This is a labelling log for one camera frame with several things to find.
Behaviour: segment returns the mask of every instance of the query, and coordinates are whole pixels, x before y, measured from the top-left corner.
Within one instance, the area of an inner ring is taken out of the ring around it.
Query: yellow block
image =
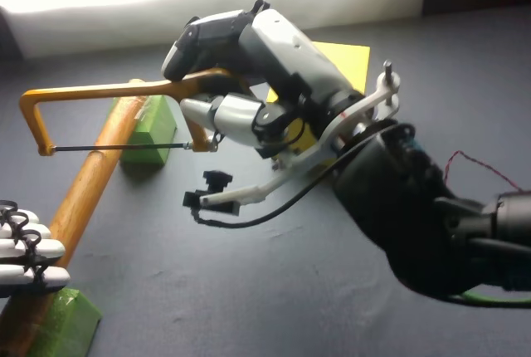
[[[368,58],[371,51],[370,47],[322,42],[314,42],[314,45],[337,66],[339,71],[348,79],[354,89],[365,94]],[[275,102],[277,100],[278,96],[276,93],[272,89],[269,89],[267,102]],[[301,120],[295,120],[290,127],[288,127],[287,139],[293,139],[300,132],[301,125]],[[291,148],[302,152],[307,150],[313,144],[315,144],[315,138],[311,131],[306,128],[303,136],[299,141],[292,144]]]

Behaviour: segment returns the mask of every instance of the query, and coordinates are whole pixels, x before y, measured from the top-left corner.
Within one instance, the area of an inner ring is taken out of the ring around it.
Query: gray table
[[[417,126],[439,164],[463,149],[528,187],[530,28],[531,8],[522,7],[309,35],[370,46],[368,90],[391,59],[402,77],[398,119]],[[149,47],[0,66],[2,197],[47,223],[84,159],[37,154],[17,109],[23,91],[157,80],[165,52]],[[89,143],[109,106],[61,103],[45,105],[44,114],[58,143]],[[181,128],[178,139],[186,138]],[[72,286],[105,315],[91,356],[529,355],[529,312],[448,306],[404,289],[329,184],[259,227],[195,224],[181,207],[183,192],[200,188],[207,169],[234,174],[233,186],[270,176],[267,162],[229,140],[217,154],[173,151],[156,172],[115,170],[70,266]],[[303,182],[244,208],[242,217],[269,212]],[[463,160],[452,168],[450,186],[485,202],[509,190]]]

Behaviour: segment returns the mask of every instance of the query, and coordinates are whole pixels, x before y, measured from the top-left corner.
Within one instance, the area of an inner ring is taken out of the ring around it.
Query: green foam block
[[[61,289],[27,357],[85,357],[100,320],[101,313],[80,291]]]
[[[168,144],[173,142],[177,124],[164,95],[149,97],[146,109],[129,137],[128,144]],[[169,149],[125,150],[120,162],[164,165]]]

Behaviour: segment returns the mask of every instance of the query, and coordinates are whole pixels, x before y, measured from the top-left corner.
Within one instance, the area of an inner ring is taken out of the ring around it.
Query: gripping robot hand
[[[398,110],[400,78],[384,64],[369,95],[356,91],[339,70],[286,18],[262,1],[250,12],[196,19],[184,29],[163,74],[222,67],[246,79],[262,79],[278,95],[267,104],[253,95],[220,90],[181,102],[186,118],[262,158],[276,156],[281,169],[264,184],[225,190],[232,176],[205,172],[207,190],[185,194],[198,223],[243,228],[270,220],[333,174],[334,193],[363,233],[387,255],[409,289],[466,306],[531,308],[531,301],[498,301],[467,292],[478,285],[531,291],[531,193],[502,194],[484,206],[457,198],[442,172],[415,141],[412,125],[391,119]],[[295,119],[315,143],[297,154],[286,140]],[[274,212],[243,223],[200,217],[202,210],[237,215],[282,184],[335,159],[307,187]]]
[[[51,264],[64,253],[35,213],[0,200],[0,297],[59,291],[70,276]]]

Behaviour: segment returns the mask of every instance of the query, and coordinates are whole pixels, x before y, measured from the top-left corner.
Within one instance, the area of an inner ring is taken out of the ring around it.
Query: wooden rod
[[[147,97],[122,97],[101,130],[96,145],[126,144]],[[66,267],[118,163],[120,150],[90,152],[50,224],[66,253],[55,266]],[[0,355],[24,357],[39,334],[53,295],[14,296],[0,315]]]

